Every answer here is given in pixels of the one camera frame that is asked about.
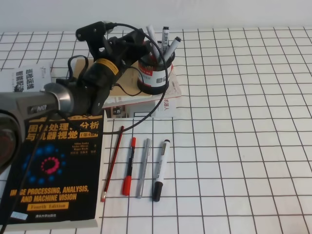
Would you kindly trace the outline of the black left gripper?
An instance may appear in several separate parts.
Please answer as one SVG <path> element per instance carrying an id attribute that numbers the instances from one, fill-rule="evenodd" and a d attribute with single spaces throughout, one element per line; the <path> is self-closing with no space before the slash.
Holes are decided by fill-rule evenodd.
<path id="1" fill-rule="evenodd" d="M 79 41 L 87 42 L 95 62 L 107 65 L 113 73 L 124 73 L 127 67 L 143 56 L 155 55 L 154 45 L 149 40 L 144 41 L 142 29 L 136 29 L 120 38 L 106 39 L 105 35 L 116 26 L 115 23 L 98 21 L 77 29 L 76 37 Z"/>

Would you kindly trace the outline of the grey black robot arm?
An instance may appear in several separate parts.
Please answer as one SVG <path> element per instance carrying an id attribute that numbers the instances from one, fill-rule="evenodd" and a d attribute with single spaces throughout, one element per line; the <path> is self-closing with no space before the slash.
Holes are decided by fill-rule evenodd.
<path id="1" fill-rule="evenodd" d="M 75 78 L 58 79 L 39 92 L 13 92 L 0 95 L 0 169 L 6 170 L 18 155 L 26 139 L 25 123 L 36 117 L 61 112 L 67 117 L 96 115 L 110 91 L 125 71 L 151 50 L 151 40 L 142 29 L 131 28 L 130 33 L 117 38 L 105 35 L 116 23 L 96 22 L 76 31 L 76 38 L 84 41 L 93 56 Z"/>

